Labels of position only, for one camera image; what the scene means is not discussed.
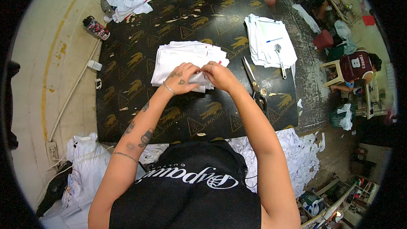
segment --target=bracelet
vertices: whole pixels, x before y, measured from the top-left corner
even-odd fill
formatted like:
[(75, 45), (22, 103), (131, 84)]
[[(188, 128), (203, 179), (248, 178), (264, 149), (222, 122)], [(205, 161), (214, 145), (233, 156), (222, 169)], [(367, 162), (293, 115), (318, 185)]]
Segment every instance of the bracelet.
[(167, 84), (165, 84), (165, 81), (162, 82), (162, 84), (169, 89), (172, 93), (174, 93), (174, 96), (176, 95), (176, 92), (174, 90), (172, 90), (169, 86), (167, 86)]

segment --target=blue pen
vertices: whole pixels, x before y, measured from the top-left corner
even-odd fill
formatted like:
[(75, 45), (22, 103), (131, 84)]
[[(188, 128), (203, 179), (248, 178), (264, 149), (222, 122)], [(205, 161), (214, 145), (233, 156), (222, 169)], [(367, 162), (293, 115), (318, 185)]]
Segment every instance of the blue pen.
[(267, 41), (266, 43), (270, 43), (270, 42), (275, 41), (275, 40), (278, 40), (278, 39), (282, 39), (282, 37), (277, 38), (277, 39), (274, 39), (274, 40)]

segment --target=electrical outlet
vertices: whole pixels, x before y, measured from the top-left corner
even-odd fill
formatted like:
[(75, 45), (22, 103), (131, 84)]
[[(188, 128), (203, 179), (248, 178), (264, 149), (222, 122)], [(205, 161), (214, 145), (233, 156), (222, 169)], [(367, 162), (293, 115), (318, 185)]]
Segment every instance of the electrical outlet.
[(57, 143), (54, 141), (46, 142), (45, 146), (47, 149), (48, 161), (50, 165), (54, 165), (55, 161), (58, 160)]

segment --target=maroon jersey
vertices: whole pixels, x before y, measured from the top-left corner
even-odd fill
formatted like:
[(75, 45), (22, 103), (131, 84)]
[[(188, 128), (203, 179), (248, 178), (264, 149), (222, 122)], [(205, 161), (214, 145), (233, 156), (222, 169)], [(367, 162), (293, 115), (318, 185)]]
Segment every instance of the maroon jersey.
[(366, 51), (355, 51), (350, 55), (344, 55), (339, 64), (343, 79), (346, 82), (363, 79), (367, 73), (373, 73), (372, 64)]

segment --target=white pipe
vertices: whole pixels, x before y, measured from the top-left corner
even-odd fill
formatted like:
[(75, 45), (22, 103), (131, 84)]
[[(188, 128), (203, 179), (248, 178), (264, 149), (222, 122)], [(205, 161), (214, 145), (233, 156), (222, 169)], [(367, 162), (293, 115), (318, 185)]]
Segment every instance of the white pipe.
[[(96, 48), (98, 47), (99, 43), (100, 43), (100, 40), (98, 40), (98, 42), (96, 43), (96, 46), (95, 46), (95, 48), (93, 49), (93, 52), (92, 52), (92, 54), (91, 54), (90, 57), (89, 57), (89, 60), (92, 59), (93, 54), (95, 53)], [(61, 116), (62, 116), (62, 114), (64, 113), (65, 107), (66, 107), (66, 105), (68, 104), (69, 99), (71, 98), (72, 94), (74, 93), (74, 90), (75, 90), (76, 87), (78, 86), (79, 81), (81, 80), (82, 76), (84, 75), (84, 72), (86, 71), (86, 68), (88, 68), (89, 60), (88, 60), (88, 62), (86, 63), (84, 69), (82, 70), (82, 73), (81, 73), (81, 75), (79, 76), (79, 78), (78, 78), (77, 82), (75, 83), (74, 87), (72, 88), (71, 93), (69, 93), (69, 96), (68, 96), (68, 98), (66, 99), (65, 104), (64, 104), (64, 106), (62, 107), (62, 110), (61, 110), (61, 112), (60, 112), (59, 115), (58, 115), (57, 122), (55, 122), (54, 128), (52, 129), (52, 132), (51, 132), (51, 134), (50, 134), (50, 136), (49, 136), (49, 138), (48, 138), (48, 142), (51, 142), (51, 141), (52, 141), (52, 137), (54, 136), (54, 132), (55, 132), (55, 130), (57, 129), (57, 125), (58, 125), (58, 123), (59, 123), (59, 120), (61, 119)]]

